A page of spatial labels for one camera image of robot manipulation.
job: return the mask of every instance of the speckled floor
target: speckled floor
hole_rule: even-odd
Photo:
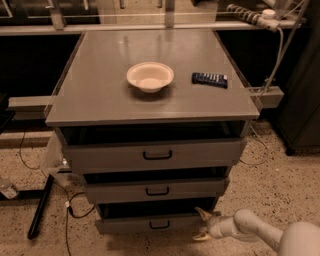
[[[300,220],[320,225],[320,153],[303,151],[288,157],[267,121],[258,121],[254,127],[269,149],[269,158],[260,165],[239,162],[231,171],[231,183],[216,210],[232,215],[239,208],[248,208],[281,229]],[[19,157],[23,132],[6,131],[0,136],[0,176],[10,179],[20,190],[41,189],[46,181],[45,173],[28,169]],[[27,165],[35,168],[40,165],[50,135],[46,130],[27,130],[21,150]],[[265,147],[248,135],[242,161],[258,163],[265,157]],[[65,180],[63,184],[69,195],[82,191],[76,178],[59,175],[62,175],[60,181]],[[65,192],[54,185],[40,234],[32,241],[27,239],[27,233],[38,201],[0,202],[0,255],[68,255],[65,200]],[[83,196],[75,199],[76,214],[90,208]],[[191,237],[197,233],[197,227],[183,232],[100,235],[94,226],[97,218],[95,211],[83,219],[69,217],[71,255],[276,255],[263,242],[247,244],[232,238],[194,242]]]

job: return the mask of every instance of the white bowl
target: white bowl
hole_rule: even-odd
[[[170,67],[158,62],[143,62],[131,67],[127,80],[143,92],[154,93],[170,84],[174,73]]]

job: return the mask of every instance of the black remote control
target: black remote control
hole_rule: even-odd
[[[193,84],[205,84],[221,88],[228,88],[228,77],[226,75],[213,73],[192,73]]]

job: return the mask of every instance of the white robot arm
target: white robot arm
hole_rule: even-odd
[[[207,222],[206,232],[193,237],[194,240],[233,237],[243,242],[262,239],[278,256],[320,256],[320,228],[307,222],[297,222],[285,230],[279,230],[262,221],[252,211],[238,210],[234,216],[214,216],[196,208]]]

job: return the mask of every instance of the drawer cabinet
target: drawer cabinet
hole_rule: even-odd
[[[198,229],[194,208],[213,211],[224,194],[259,112],[219,44],[209,29],[84,36],[46,122],[101,234]],[[128,68],[146,61],[170,66],[174,81],[153,94],[128,84]],[[192,84],[198,71],[226,75],[228,88]]]

